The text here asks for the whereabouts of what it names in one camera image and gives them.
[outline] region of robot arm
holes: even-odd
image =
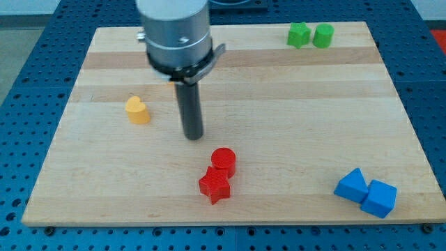
[[[149,63],[174,81],[183,131],[188,139],[203,135],[198,81],[224,53],[213,50],[208,0],[137,0]]]

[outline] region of wooden board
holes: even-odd
[[[314,30],[316,24],[309,24]],[[228,52],[200,83],[206,132],[184,138],[174,87],[132,28],[96,31],[22,221],[29,226],[346,225],[444,222],[446,202],[364,22],[332,47],[286,45],[289,24],[213,26]],[[124,107],[140,96],[146,125]],[[238,155],[232,197],[198,180],[218,147]],[[381,220],[333,195],[361,167],[398,187]]]

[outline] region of green cylinder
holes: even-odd
[[[320,24],[316,27],[314,33],[313,45],[317,48],[327,48],[332,42],[333,33],[335,28],[330,24]]]

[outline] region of metal cylinder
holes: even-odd
[[[203,136],[198,83],[177,82],[175,91],[184,135],[190,140],[197,140]]]
[[[212,49],[208,0],[137,0],[147,52],[158,65],[184,68]]]

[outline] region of red star-shaped block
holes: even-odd
[[[203,178],[198,181],[200,192],[209,196],[213,205],[219,199],[226,199],[231,196],[231,186],[228,182],[228,170],[208,167],[208,171]]]

